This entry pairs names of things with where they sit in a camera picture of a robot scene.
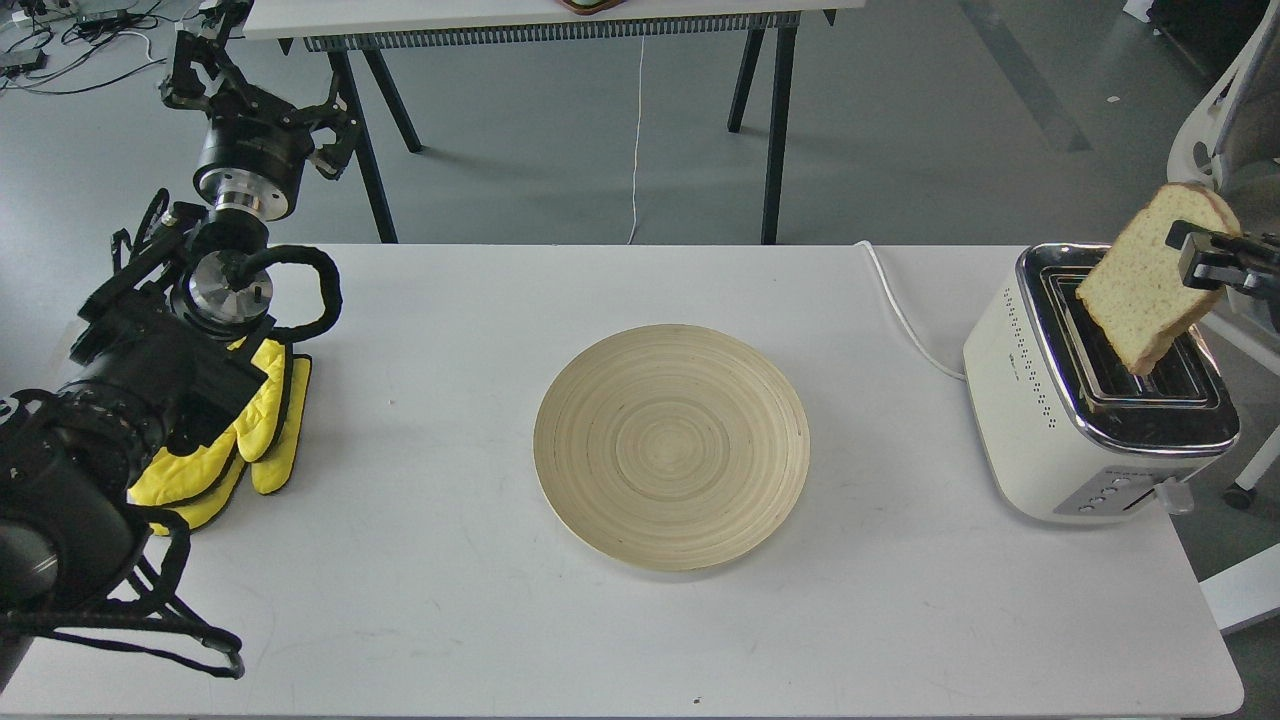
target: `yellow oven mitt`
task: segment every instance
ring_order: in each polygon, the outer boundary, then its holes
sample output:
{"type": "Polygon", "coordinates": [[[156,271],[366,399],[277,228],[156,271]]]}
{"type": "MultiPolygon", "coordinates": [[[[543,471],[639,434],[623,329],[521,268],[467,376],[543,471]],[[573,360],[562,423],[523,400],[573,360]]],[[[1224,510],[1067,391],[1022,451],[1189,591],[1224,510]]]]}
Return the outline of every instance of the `yellow oven mitt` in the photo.
{"type": "Polygon", "coordinates": [[[129,488],[134,503],[172,509],[196,529],[227,506],[246,465],[257,492],[284,487],[297,454],[311,359],[294,357],[288,346],[269,340],[253,365],[268,377],[236,421],[210,447],[186,457],[161,450],[129,488]]]}

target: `white power cord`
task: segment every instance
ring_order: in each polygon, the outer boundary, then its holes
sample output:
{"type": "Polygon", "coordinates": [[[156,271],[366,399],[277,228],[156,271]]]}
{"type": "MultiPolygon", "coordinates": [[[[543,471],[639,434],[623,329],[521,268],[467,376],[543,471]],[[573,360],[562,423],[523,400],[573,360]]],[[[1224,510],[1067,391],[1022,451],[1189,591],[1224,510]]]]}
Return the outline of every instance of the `white power cord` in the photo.
{"type": "Polygon", "coordinates": [[[151,38],[150,37],[142,35],[141,32],[133,31],[133,29],[122,29],[122,31],[118,31],[116,35],[136,35],[136,36],[141,37],[142,40],[146,40],[147,41],[147,60],[151,61],[151,63],[156,61],[156,59],[151,56],[151,38]]]}
{"type": "Polygon", "coordinates": [[[640,119],[644,118],[644,36],[640,36],[640,69],[636,81],[636,149],[631,159],[631,234],[627,236],[627,245],[636,238],[636,228],[640,225],[640,213],[636,210],[636,178],[640,177],[640,119]]]}
{"type": "Polygon", "coordinates": [[[964,373],[952,370],[951,368],[947,368],[942,363],[938,363],[932,355],[929,355],[929,351],[924,348],[924,345],[920,342],[920,338],[915,336],[915,331],[911,329],[911,323],[906,322],[906,315],[902,314],[902,307],[899,306],[897,299],[893,297],[893,290],[888,286],[888,277],[884,274],[884,266],[881,265],[879,256],[876,255],[876,249],[872,247],[872,243],[864,240],[856,243],[854,247],[863,247],[867,250],[867,256],[872,259],[872,265],[876,266],[876,274],[879,277],[881,287],[884,288],[884,297],[888,299],[890,307],[893,309],[893,314],[897,315],[897,322],[902,325],[902,329],[906,331],[906,337],[911,338],[911,342],[915,345],[915,348],[920,351],[920,355],[923,355],[924,359],[928,360],[931,365],[933,365],[938,370],[942,370],[948,377],[952,377],[957,380],[964,380],[965,379],[964,373]]]}

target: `toaster lever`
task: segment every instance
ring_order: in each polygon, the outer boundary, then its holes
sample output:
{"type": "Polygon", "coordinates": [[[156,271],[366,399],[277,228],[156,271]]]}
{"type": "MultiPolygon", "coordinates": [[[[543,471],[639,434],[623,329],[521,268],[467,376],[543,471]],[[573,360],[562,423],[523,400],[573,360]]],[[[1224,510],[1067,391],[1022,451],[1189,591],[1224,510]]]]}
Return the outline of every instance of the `toaster lever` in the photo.
{"type": "Polygon", "coordinates": [[[1175,477],[1165,478],[1156,483],[1156,497],[1170,515],[1187,515],[1196,509],[1196,498],[1192,497],[1192,487],[1187,480],[1175,477]]]}

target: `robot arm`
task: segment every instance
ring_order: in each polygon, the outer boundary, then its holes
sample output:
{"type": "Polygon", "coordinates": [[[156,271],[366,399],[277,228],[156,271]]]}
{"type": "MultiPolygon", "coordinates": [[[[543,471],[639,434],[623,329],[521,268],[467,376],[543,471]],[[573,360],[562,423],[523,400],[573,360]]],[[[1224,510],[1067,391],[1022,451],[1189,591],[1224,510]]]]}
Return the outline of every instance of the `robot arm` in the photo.
{"type": "Polygon", "coordinates": [[[214,3],[202,10],[198,32],[179,29],[161,86],[166,105],[209,119],[193,177],[206,205],[165,208],[161,191],[140,237],[129,243],[118,233],[131,245],[129,263],[79,311],[88,327],[72,359],[83,370],[56,392],[0,397],[0,691],[32,637],[150,652],[219,676],[243,674],[239,638],[175,596],[189,550],[186,524],[175,512],[131,505],[127,491],[161,447],[187,455],[230,425],[264,379],[251,359],[265,338],[319,336],[340,313],[333,260],[314,247],[266,247],[266,223],[293,211],[307,160],[326,178],[342,173],[361,127],[346,113],[335,81],[324,104],[298,109],[244,79],[225,42],[248,6],[214,3]],[[335,140],[317,149],[311,136],[323,128],[335,140]],[[316,270],[320,318],[275,327],[266,270],[279,263],[316,270]],[[152,523],[172,534],[159,570],[142,553],[152,523]],[[125,582],[138,597],[111,598],[125,582]],[[207,666],[64,628],[187,634],[227,664],[207,666]]]}

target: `ventilation holes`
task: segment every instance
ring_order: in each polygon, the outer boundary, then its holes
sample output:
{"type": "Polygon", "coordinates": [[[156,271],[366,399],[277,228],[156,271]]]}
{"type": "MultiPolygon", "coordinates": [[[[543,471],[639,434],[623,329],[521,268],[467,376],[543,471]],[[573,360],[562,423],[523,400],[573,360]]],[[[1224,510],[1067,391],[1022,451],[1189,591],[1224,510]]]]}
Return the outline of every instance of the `ventilation holes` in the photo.
{"type": "Polygon", "coordinates": [[[1053,416],[1053,409],[1048,402],[1048,395],[1044,392],[1044,386],[1041,382],[1039,373],[1036,372],[1036,366],[1032,365],[1032,347],[1027,340],[1027,334],[1023,332],[1023,324],[1018,316],[1018,311],[1014,306],[1012,292],[1006,287],[1004,292],[1005,297],[1005,313],[1009,314],[1009,324],[1014,328],[1014,342],[1018,343],[1018,359],[1021,361],[1023,372],[1027,374],[1027,379],[1032,383],[1032,392],[1036,393],[1036,404],[1039,406],[1041,415],[1044,416],[1048,429],[1057,428],[1057,418],[1053,416]]]}

